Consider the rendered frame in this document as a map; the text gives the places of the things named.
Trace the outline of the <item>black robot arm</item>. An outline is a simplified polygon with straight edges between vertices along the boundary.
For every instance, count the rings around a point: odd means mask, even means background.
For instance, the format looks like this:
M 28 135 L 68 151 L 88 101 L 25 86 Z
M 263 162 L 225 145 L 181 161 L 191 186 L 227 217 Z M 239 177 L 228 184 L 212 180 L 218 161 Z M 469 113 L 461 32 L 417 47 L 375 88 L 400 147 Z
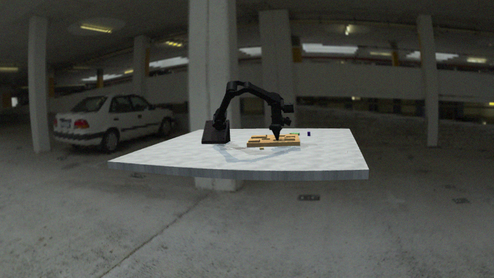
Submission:
M 243 86 L 243 88 L 237 90 L 237 86 Z M 268 92 L 260 87 L 257 87 L 249 81 L 231 81 L 227 83 L 226 94 L 221 103 L 220 108 L 216 110 L 213 116 L 212 126 L 215 128 L 215 132 L 224 132 L 226 129 L 225 119 L 227 116 L 227 107 L 234 96 L 238 96 L 244 93 L 250 93 L 264 99 L 268 106 L 271 106 L 271 113 L 294 113 L 293 102 L 284 103 L 284 99 L 280 97 L 278 93 Z M 281 116 L 280 124 L 287 124 L 290 126 L 291 120 L 289 117 L 284 118 Z

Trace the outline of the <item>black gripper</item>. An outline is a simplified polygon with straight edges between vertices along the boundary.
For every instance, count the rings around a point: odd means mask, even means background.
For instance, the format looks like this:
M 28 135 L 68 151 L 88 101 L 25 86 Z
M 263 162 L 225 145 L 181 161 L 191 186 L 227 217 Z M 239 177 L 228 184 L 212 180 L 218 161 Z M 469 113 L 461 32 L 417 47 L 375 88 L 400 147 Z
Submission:
M 284 126 L 284 123 L 280 124 L 280 118 L 282 114 L 281 113 L 272 113 L 272 123 L 270 125 L 270 130 L 272 130 L 276 140 L 278 141 L 279 135 L 280 135 L 280 130 L 282 129 L 281 126 Z

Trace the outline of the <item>tan board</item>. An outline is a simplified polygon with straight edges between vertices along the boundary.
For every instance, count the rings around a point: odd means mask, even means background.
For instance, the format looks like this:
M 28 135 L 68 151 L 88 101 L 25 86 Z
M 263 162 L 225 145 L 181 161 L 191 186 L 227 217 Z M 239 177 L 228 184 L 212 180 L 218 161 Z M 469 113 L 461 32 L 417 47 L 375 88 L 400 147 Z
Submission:
M 278 140 L 274 135 L 252 135 L 247 147 L 300 146 L 298 134 L 282 134 L 279 135 Z

